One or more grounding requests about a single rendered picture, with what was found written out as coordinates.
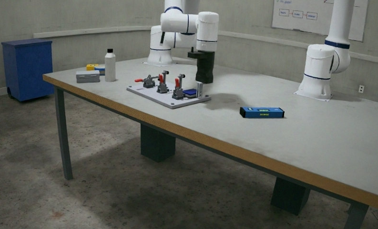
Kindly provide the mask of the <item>blue spirit level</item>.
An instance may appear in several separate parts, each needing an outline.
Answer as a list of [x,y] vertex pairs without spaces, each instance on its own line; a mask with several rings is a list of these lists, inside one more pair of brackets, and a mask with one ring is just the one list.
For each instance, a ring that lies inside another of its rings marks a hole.
[[284,118],[284,111],[275,107],[241,107],[243,118]]

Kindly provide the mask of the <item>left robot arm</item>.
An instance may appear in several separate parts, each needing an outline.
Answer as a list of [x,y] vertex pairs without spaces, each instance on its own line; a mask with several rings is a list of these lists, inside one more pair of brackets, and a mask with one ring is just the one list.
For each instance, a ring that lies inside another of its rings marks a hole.
[[334,0],[329,35],[325,45],[309,45],[305,73],[298,92],[316,99],[329,99],[332,73],[345,71],[350,64],[348,40],[355,0]]

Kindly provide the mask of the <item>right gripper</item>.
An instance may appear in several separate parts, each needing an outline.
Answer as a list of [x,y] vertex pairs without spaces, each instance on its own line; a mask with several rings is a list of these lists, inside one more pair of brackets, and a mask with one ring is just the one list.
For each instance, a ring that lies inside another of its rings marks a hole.
[[191,52],[188,52],[188,58],[197,59],[197,73],[195,80],[197,84],[196,97],[202,97],[203,84],[213,83],[213,68],[215,61],[215,52],[217,43],[211,42],[199,42],[197,41],[196,49],[191,48]]

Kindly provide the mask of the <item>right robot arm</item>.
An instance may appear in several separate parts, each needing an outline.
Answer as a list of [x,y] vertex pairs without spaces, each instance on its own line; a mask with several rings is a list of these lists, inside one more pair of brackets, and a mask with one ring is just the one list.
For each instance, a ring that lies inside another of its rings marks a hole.
[[173,64],[171,48],[195,49],[197,41],[217,42],[219,15],[198,15],[199,4],[200,0],[165,0],[161,25],[151,28],[148,64]]

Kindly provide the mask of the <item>white bottle with black cap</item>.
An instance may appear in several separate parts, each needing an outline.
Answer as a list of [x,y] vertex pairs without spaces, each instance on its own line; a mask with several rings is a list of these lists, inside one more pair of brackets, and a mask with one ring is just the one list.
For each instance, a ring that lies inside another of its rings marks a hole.
[[113,49],[107,49],[105,56],[105,81],[115,81],[115,55]]

